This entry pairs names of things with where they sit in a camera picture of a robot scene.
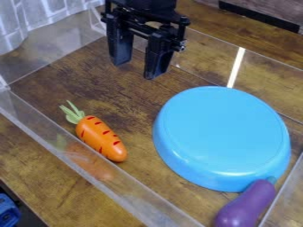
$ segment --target blue object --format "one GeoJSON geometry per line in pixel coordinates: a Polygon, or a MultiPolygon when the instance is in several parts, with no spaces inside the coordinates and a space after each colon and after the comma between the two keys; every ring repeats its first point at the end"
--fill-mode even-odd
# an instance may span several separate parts
{"type": "Polygon", "coordinates": [[[21,211],[6,194],[0,194],[0,227],[13,227],[21,219],[21,211]]]}
{"type": "Polygon", "coordinates": [[[225,87],[175,95],[153,129],[158,153],[189,181],[242,192],[258,179],[280,178],[290,162],[288,127],[269,104],[225,87]]]}

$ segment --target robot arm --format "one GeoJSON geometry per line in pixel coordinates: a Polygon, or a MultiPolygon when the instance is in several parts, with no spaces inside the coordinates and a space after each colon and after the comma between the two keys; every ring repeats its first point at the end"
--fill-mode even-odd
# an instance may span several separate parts
{"type": "Polygon", "coordinates": [[[107,0],[102,21],[107,23],[110,56],[115,66],[131,61],[134,36],[149,40],[145,78],[166,73],[175,51],[185,50],[186,16],[175,12],[177,0],[107,0]],[[159,28],[149,26],[159,22],[159,28]]]}

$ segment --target purple eggplant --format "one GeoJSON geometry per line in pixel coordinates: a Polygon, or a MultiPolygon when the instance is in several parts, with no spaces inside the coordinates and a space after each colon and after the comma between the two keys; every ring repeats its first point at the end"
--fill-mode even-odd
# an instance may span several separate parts
{"type": "Polygon", "coordinates": [[[274,177],[257,180],[218,212],[215,227],[255,227],[257,220],[277,197],[274,177]]]}

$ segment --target white cloth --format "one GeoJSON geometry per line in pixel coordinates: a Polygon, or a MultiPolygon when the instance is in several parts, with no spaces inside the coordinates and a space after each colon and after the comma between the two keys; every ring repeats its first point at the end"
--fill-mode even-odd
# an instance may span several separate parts
{"type": "Polygon", "coordinates": [[[31,30],[103,4],[105,0],[0,0],[0,55],[22,44],[31,30]]]}

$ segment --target blue bowl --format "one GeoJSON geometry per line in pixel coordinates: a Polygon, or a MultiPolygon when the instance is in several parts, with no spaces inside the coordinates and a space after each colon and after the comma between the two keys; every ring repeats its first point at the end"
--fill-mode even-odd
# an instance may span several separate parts
{"type": "Polygon", "coordinates": [[[175,173],[221,192],[242,192],[257,179],[281,178],[290,162],[288,127],[276,110],[225,87],[175,95],[157,117],[153,140],[175,173]]]}

